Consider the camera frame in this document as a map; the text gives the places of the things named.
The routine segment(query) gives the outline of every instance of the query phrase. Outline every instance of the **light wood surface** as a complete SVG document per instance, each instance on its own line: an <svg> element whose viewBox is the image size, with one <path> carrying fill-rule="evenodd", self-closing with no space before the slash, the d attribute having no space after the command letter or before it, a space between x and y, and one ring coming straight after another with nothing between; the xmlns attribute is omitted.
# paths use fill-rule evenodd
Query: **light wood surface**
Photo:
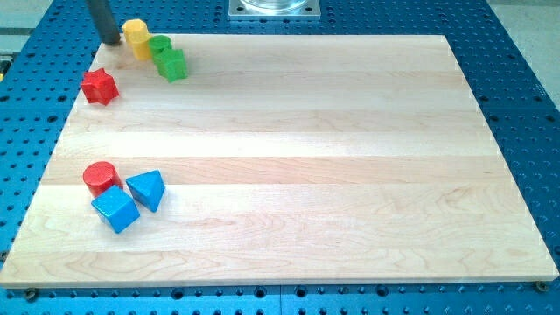
<svg viewBox="0 0 560 315"><path fill-rule="evenodd" d="M445 38L172 35L172 84L126 45L92 69L0 272L6 287L534 281L557 268ZM84 168L159 169L114 234Z"/></svg>

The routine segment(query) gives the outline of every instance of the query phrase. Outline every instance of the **red cylinder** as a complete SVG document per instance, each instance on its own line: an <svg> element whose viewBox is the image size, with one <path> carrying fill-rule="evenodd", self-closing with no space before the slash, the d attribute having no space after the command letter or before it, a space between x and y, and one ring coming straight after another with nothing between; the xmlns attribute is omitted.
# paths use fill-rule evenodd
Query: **red cylinder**
<svg viewBox="0 0 560 315"><path fill-rule="evenodd" d="M83 173L83 180L94 197L99 196L112 185L123 189L123 182L116 173L115 167L105 161L95 162L88 166Z"/></svg>

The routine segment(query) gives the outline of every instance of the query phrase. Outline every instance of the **yellow cylinder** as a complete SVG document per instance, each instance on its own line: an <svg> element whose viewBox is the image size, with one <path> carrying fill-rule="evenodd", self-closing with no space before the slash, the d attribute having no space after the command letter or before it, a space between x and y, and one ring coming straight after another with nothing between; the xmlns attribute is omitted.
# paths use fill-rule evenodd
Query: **yellow cylinder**
<svg viewBox="0 0 560 315"><path fill-rule="evenodd" d="M122 25L122 32L127 44L132 48L134 57L137 60L150 60L151 51L148 46L148 41L151 39L151 34L148 32L148 25L139 19L131 19Z"/></svg>

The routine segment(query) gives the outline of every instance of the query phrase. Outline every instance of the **blue triangular prism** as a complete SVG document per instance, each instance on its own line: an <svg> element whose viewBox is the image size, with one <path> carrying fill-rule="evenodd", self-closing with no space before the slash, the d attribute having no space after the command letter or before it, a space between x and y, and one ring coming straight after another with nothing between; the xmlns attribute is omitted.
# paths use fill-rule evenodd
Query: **blue triangular prism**
<svg viewBox="0 0 560 315"><path fill-rule="evenodd" d="M126 179L126 185L135 200L156 212L164 195L165 184L158 170L148 171Z"/></svg>

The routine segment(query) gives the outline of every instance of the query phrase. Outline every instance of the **metal base plate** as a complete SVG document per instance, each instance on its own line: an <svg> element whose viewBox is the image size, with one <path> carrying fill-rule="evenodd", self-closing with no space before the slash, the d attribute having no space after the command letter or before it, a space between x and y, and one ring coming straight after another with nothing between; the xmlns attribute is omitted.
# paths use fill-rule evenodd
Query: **metal base plate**
<svg viewBox="0 0 560 315"><path fill-rule="evenodd" d="M248 21L266 20L319 20L321 8L319 0L308 0L294 10L266 10L244 3L242 0L229 0L229 20Z"/></svg>

